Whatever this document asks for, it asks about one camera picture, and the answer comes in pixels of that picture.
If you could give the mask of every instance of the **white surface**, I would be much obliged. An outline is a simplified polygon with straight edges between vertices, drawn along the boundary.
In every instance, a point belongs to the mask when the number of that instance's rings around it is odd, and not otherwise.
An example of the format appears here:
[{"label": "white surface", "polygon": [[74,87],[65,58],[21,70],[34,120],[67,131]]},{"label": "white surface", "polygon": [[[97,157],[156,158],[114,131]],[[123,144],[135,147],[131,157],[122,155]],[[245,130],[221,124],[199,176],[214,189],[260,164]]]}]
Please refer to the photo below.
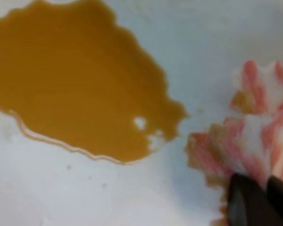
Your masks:
[{"label": "white surface", "polygon": [[[28,2],[0,0],[0,16]],[[283,61],[283,0],[105,2],[165,69],[170,96],[194,117],[164,149],[118,166],[29,140],[0,114],[0,226],[207,226],[219,216],[221,191],[186,166],[186,136],[232,114],[235,67]]]}]

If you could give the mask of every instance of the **black object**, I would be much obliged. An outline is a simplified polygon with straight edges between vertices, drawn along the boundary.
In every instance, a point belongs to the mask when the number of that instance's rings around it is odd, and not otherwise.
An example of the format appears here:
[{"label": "black object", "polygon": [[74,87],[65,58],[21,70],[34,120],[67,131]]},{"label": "black object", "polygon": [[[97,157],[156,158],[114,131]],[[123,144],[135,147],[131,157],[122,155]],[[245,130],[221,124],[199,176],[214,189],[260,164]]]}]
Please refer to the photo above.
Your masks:
[{"label": "black object", "polygon": [[229,226],[283,226],[283,182],[271,177],[266,195],[255,181],[233,175],[227,217]]},{"label": "black object", "polygon": [[283,181],[271,177],[267,184],[267,198],[283,219]]}]

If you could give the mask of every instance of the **crumpled paper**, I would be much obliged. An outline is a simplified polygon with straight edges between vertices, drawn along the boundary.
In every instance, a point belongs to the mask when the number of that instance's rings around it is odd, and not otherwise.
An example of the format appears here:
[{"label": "crumpled paper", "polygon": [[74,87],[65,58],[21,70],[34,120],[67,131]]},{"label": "crumpled paper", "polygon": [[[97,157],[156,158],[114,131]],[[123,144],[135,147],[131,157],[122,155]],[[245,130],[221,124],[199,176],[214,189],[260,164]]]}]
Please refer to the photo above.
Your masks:
[{"label": "crumpled paper", "polygon": [[190,134],[189,165],[203,171],[212,187],[226,186],[238,172],[265,188],[271,174],[283,180],[283,66],[247,61],[233,84],[238,91],[230,107],[243,116]]}]

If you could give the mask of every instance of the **liquid puddle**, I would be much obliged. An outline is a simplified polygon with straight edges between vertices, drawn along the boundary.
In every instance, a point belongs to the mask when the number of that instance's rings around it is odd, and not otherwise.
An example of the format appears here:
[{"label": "liquid puddle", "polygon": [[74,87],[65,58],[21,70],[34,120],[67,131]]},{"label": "liquid puddle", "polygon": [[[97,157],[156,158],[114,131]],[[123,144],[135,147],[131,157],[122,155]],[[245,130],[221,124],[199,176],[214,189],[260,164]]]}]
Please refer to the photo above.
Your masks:
[{"label": "liquid puddle", "polygon": [[35,1],[0,18],[0,110],[28,137],[44,140],[25,128],[119,162],[147,156],[157,130],[176,137],[187,116],[168,99],[162,69],[96,0]]}]

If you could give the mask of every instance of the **spill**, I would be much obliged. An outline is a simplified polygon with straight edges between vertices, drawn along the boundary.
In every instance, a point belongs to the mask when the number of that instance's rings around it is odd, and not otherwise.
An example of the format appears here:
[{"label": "spill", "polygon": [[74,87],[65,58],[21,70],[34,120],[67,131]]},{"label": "spill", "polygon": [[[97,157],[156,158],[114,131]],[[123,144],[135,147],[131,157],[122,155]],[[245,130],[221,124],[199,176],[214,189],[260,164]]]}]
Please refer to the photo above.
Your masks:
[{"label": "spill", "polygon": [[203,108],[199,108],[198,109],[198,114],[203,114],[204,113],[204,109]]},{"label": "spill", "polygon": [[163,70],[97,0],[37,0],[0,18],[0,110],[29,138],[121,164],[149,155],[157,130],[172,140],[187,117]]}]

